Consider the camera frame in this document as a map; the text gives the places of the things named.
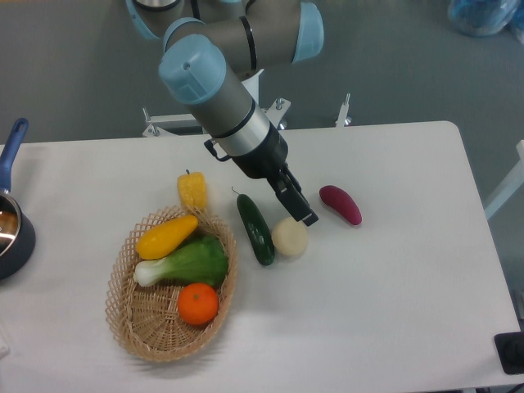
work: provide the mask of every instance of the toy vegetable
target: toy vegetable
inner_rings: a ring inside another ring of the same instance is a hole
[[[202,172],[187,170],[178,177],[178,194],[183,206],[204,210],[207,207],[206,179]]]
[[[156,225],[138,239],[136,250],[143,260],[164,258],[195,230],[198,218],[184,215]]]

